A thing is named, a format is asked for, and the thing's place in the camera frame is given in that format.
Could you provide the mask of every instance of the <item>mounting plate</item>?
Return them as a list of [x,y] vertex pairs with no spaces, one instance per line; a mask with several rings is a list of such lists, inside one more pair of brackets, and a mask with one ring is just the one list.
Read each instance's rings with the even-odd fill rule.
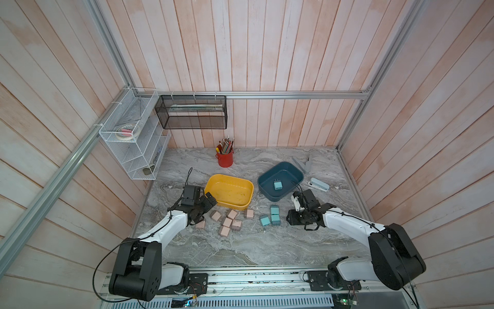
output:
[[[191,273],[189,275],[189,284],[194,287],[194,291],[197,295],[206,294],[207,292],[207,273]],[[190,289],[183,292],[175,292],[174,286],[166,287],[156,292],[156,295],[190,295],[193,291]]]
[[[317,270],[317,271],[308,271],[308,281],[310,285],[310,289],[313,292],[321,292],[321,291],[335,291],[329,283],[328,283],[328,271],[327,270]],[[360,281],[347,281],[349,286],[353,285],[355,290],[361,290],[362,286],[360,285]]]

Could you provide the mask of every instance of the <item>gray marble surface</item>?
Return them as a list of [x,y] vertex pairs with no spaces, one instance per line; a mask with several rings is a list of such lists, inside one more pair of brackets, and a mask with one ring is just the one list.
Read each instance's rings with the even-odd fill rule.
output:
[[[321,203],[332,203],[341,209],[362,216],[357,202],[345,179],[333,148],[237,148],[234,163],[229,168],[218,166],[213,148],[168,149],[164,154],[158,179],[154,182],[147,205],[143,211],[136,235],[158,223],[180,196],[190,167],[194,170],[189,184],[204,187],[214,174],[245,178],[254,183],[254,195],[249,208],[254,209],[254,219],[245,219],[242,230],[231,231],[228,238],[218,235],[220,222],[214,222],[209,214],[206,228],[186,227],[178,233],[163,253],[164,262],[181,262],[189,266],[232,265],[327,265],[341,256],[365,257],[366,248],[330,228],[305,231],[303,226],[290,226],[286,221],[288,210],[293,208],[289,195],[277,203],[269,201],[257,186],[257,178],[281,161],[293,163],[292,156],[306,161],[313,155],[311,172],[304,175],[302,189],[311,177],[328,183],[328,192],[313,189]],[[281,226],[262,227],[259,216],[270,214],[270,205],[280,207]],[[223,217],[229,209],[215,206]]]

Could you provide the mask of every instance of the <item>pink cube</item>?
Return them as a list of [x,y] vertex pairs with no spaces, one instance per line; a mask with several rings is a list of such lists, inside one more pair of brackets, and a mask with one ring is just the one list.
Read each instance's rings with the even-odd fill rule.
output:
[[232,222],[233,220],[230,219],[230,218],[225,218],[225,220],[223,220],[223,223],[221,224],[222,226],[226,226],[226,227],[230,227],[232,225]]
[[219,228],[219,235],[221,237],[228,237],[228,234],[230,234],[230,228],[226,226],[221,226]]
[[218,222],[221,219],[221,214],[218,211],[216,211],[211,214],[211,219]]
[[242,228],[242,221],[233,220],[231,229],[234,231],[240,231],[241,228]]
[[252,209],[246,209],[244,211],[244,217],[246,219],[253,219],[254,218],[254,210],[252,210]]
[[235,219],[235,217],[238,215],[239,213],[237,213],[236,211],[234,211],[233,209],[230,210],[230,212],[228,213],[227,217],[230,218],[230,219]]
[[205,228],[206,227],[206,220],[202,220],[198,224],[196,224],[196,228]]

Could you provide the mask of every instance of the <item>teal block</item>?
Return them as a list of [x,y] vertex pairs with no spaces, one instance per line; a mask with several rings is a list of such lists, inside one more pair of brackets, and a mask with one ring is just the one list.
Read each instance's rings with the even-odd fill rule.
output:
[[271,222],[273,225],[281,225],[280,215],[271,215]]
[[275,186],[275,190],[283,189],[283,185],[282,185],[281,181],[275,181],[274,186]]
[[271,214],[272,215],[279,215],[280,214],[280,207],[277,205],[271,205]]
[[271,224],[271,222],[269,221],[269,217],[267,215],[261,216],[259,217],[259,219],[261,220],[262,226],[267,226]]

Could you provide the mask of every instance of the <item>white wire rack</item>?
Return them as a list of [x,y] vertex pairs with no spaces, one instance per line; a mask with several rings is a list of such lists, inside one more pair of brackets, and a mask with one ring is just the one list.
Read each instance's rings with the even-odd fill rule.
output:
[[156,179],[170,139],[153,109],[158,97],[155,89],[130,88],[99,132],[131,179]]

